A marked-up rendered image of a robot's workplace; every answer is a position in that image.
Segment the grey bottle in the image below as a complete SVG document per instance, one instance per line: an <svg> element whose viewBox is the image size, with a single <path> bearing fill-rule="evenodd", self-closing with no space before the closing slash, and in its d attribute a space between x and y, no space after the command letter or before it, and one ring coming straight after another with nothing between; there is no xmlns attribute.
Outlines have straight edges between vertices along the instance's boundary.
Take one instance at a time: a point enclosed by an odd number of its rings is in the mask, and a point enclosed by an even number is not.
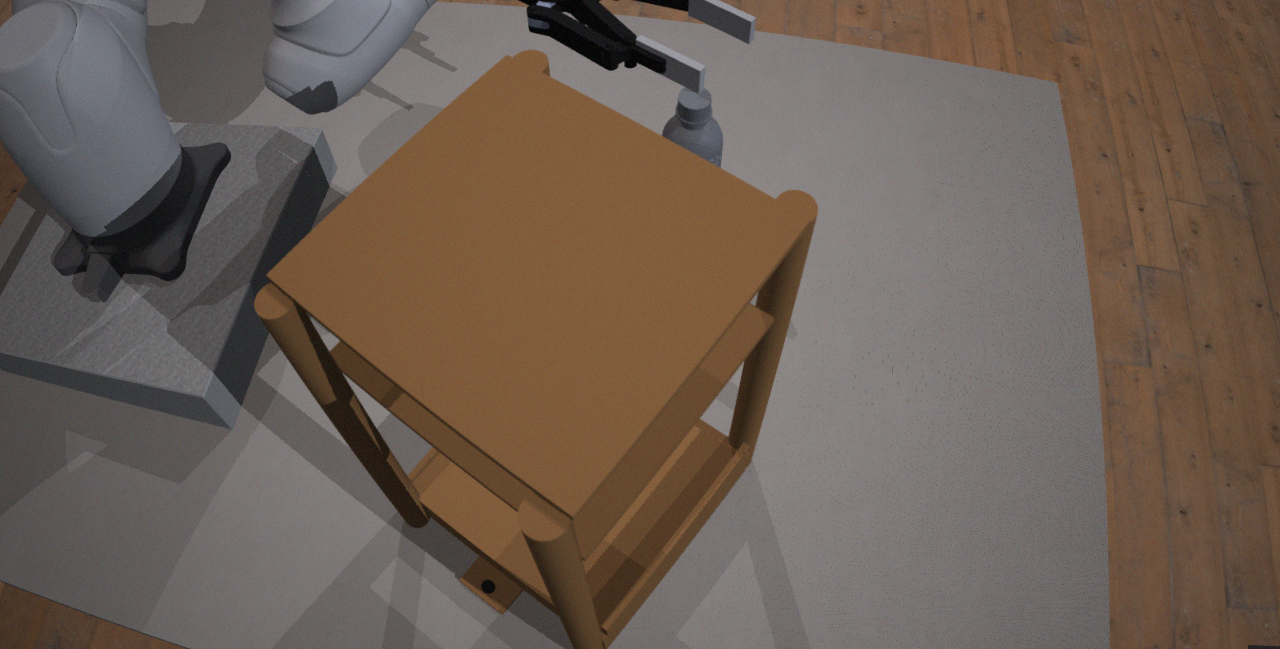
<svg viewBox="0 0 1280 649"><path fill-rule="evenodd" d="M666 122L662 137L721 166L723 134L721 125L712 116L710 101L709 90L704 88L701 93L686 87L680 90L676 115Z"/></svg>

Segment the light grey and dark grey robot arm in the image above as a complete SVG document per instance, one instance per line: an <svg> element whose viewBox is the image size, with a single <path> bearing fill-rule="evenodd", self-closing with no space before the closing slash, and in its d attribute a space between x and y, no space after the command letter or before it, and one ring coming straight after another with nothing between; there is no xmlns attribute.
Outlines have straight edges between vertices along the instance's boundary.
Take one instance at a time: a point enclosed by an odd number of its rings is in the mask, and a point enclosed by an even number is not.
<svg viewBox="0 0 1280 649"><path fill-rule="evenodd" d="M335 110L436 1L269 0L268 90L311 115ZM102 302L124 274L175 280L230 151L175 140L148 64L147 0L12 0L12 14L0 140L72 228L55 269L86 271L82 292Z"/></svg>

